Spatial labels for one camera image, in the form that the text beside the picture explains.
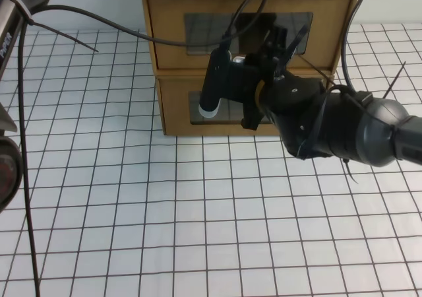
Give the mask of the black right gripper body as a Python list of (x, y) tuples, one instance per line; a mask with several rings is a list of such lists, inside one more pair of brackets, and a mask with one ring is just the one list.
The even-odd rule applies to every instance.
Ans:
[(256, 102), (258, 87), (270, 86), (282, 76), (295, 53), (295, 42), (287, 44), (287, 28), (275, 24), (258, 51), (249, 53), (243, 62), (231, 62), (227, 76), (227, 99), (242, 104), (245, 129), (257, 129), (264, 114)]

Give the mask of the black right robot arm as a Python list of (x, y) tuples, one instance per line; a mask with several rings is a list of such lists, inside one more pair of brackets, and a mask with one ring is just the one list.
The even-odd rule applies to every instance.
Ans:
[(290, 73), (293, 57), (308, 28), (291, 43), (287, 31), (273, 26), (260, 49), (231, 62), (227, 87), (243, 105), (242, 126), (256, 130), (267, 119), (290, 155), (305, 160), (335, 156), (371, 166), (393, 160), (421, 162), (421, 118), (397, 101), (377, 98), (316, 77)]

